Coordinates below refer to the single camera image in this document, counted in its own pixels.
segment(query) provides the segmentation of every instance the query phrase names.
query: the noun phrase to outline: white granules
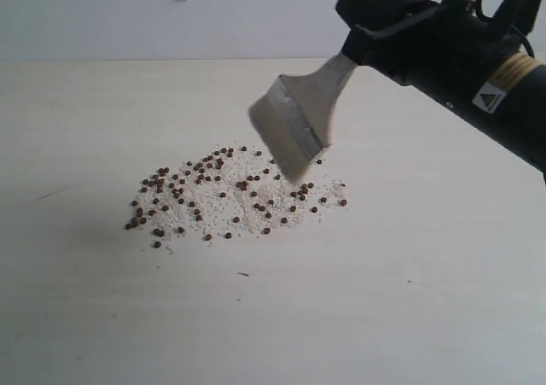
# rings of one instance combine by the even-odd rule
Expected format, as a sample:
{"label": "white granules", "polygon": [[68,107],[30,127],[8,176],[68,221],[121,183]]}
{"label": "white granules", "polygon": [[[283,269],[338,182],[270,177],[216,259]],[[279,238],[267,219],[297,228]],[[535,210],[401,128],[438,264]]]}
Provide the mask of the white granules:
{"label": "white granules", "polygon": [[[274,229],[302,225],[308,217],[320,221],[321,211],[340,207],[340,201],[346,199],[346,186],[338,180],[322,175],[320,183],[313,182],[303,188],[294,186],[278,176],[280,172],[267,152],[243,149],[218,147],[209,155],[192,160],[190,166],[183,162],[176,169],[159,169],[156,181],[163,178],[163,184],[155,184],[153,176],[144,181],[141,186],[144,189],[135,198],[137,205],[133,207],[132,220],[135,223],[136,218],[139,225],[130,227],[130,222],[126,228],[150,230],[154,242],[169,242],[173,237],[191,234],[203,240],[211,235],[210,243],[226,238],[227,233],[232,239],[263,234],[269,234],[270,238]],[[305,199],[301,200],[298,193],[304,194]],[[143,209],[141,218],[136,215],[139,207]],[[313,207],[317,208],[316,213],[311,211]],[[144,224],[140,223],[142,218],[146,219]]]}

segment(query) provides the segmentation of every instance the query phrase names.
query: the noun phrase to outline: white powder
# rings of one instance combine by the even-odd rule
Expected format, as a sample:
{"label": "white powder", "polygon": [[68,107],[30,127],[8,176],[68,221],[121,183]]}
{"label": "white powder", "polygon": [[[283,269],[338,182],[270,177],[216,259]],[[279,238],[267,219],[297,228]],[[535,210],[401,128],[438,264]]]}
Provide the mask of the white powder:
{"label": "white powder", "polygon": [[[212,243],[215,238],[224,238],[226,233],[231,233],[232,238],[235,236],[244,238],[245,236],[255,235],[259,237],[263,234],[265,228],[274,230],[278,227],[296,227],[302,225],[307,217],[314,217],[317,221],[322,221],[320,213],[325,209],[339,207],[340,200],[345,199],[346,187],[338,180],[333,180],[327,175],[322,176],[322,181],[318,184],[313,182],[313,187],[308,189],[305,196],[305,201],[299,199],[299,195],[295,198],[290,196],[293,191],[298,191],[299,187],[290,184],[282,176],[279,180],[275,180],[275,176],[280,174],[277,166],[271,163],[271,157],[266,151],[258,156],[256,148],[249,148],[248,151],[242,151],[240,147],[234,146],[233,157],[227,157],[227,153],[220,153],[216,156],[213,152],[213,168],[207,168],[207,162],[202,161],[206,156],[202,156],[198,160],[192,160],[192,165],[187,166],[184,162],[178,169],[171,170],[164,176],[165,183],[163,184],[163,192],[157,193],[156,187],[145,185],[148,188],[147,192],[139,193],[136,197],[138,207],[144,209],[144,217],[147,219],[145,225],[139,225],[139,230],[160,229],[165,235],[162,237],[154,236],[154,241],[161,240],[169,242],[174,236],[184,238],[189,234],[197,234],[201,237],[211,234]],[[224,165],[220,170],[217,169],[216,160],[221,158]],[[200,175],[194,170],[194,165],[198,162],[203,164],[205,173],[203,175],[210,176],[212,180],[206,181],[203,179],[201,184],[196,184],[195,180]],[[264,169],[269,169],[269,173],[264,173]],[[190,171],[190,175],[185,175],[186,171]],[[220,176],[220,181],[215,181],[215,177]],[[247,180],[248,176],[259,176],[260,180],[247,181],[247,190],[242,191],[235,185],[238,182]],[[185,184],[180,184],[180,180],[184,179]],[[172,189],[169,184],[174,184],[174,189],[183,189],[183,193],[175,198],[172,194]],[[257,196],[252,197],[251,192],[256,191]],[[226,196],[220,197],[220,193],[224,192]],[[327,198],[326,203],[321,203],[322,197]],[[159,199],[159,203],[154,204],[154,199]],[[178,199],[183,199],[183,204],[178,202]],[[195,202],[195,207],[190,207],[189,203]],[[254,208],[254,204],[258,203],[265,207],[265,211],[260,211]],[[163,206],[168,206],[168,211],[162,211]],[[296,206],[296,211],[291,212],[290,207]],[[311,213],[311,208],[317,207],[318,213]],[[155,210],[155,215],[149,216],[148,211]],[[195,219],[195,209],[200,210],[202,216],[201,221]],[[240,222],[235,223],[234,217],[239,217]],[[281,222],[282,218],[288,221],[286,224]],[[184,228],[184,233],[178,231],[178,227]]]}

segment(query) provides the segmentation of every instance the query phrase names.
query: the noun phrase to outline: yellow triangle warning sign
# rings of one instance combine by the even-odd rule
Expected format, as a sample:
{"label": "yellow triangle warning sign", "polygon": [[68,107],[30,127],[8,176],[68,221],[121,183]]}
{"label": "yellow triangle warning sign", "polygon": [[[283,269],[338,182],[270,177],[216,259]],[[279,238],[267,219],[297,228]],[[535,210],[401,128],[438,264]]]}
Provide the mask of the yellow triangle warning sign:
{"label": "yellow triangle warning sign", "polygon": [[481,97],[485,107],[488,108],[489,105],[491,105],[491,103],[495,100],[497,95],[493,95],[492,93],[480,93],[479,97]]}

